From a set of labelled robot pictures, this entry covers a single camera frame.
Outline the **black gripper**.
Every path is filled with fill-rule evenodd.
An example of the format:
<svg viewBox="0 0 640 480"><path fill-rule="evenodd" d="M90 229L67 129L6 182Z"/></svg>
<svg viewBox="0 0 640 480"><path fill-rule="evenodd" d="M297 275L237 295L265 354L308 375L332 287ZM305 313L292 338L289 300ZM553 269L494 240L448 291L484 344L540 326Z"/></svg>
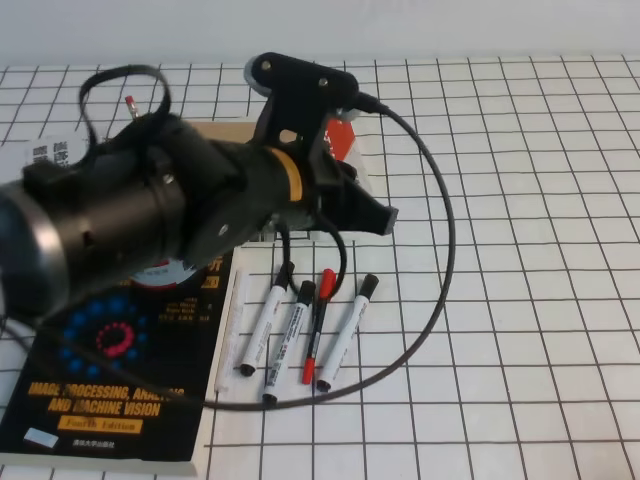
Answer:
<svg viewBox="0 0 640 480"><path fill-rule="evenodd" d="M269 140L285 168L289 192L272 213L273 222L292 230L389 235L398 209L382 205L361 185L358 172L337 160L320 135L288 134Z"/></svg>

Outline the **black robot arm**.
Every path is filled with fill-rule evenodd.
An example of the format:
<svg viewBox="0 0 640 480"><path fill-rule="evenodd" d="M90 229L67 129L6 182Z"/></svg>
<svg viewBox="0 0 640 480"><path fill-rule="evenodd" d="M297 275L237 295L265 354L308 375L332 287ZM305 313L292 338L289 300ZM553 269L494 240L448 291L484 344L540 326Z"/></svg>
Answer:
<svg viewBox="0 0 640 480"><path fill-rule="evenodd" d="M391 232L396 210L329 154L325 120L289 142L285 128L267 117L238 143L175 116L152 133L141 120L72 166L25 167L1 188L6 314L47 319L164 260L203 267L269 223Z"/></svg>

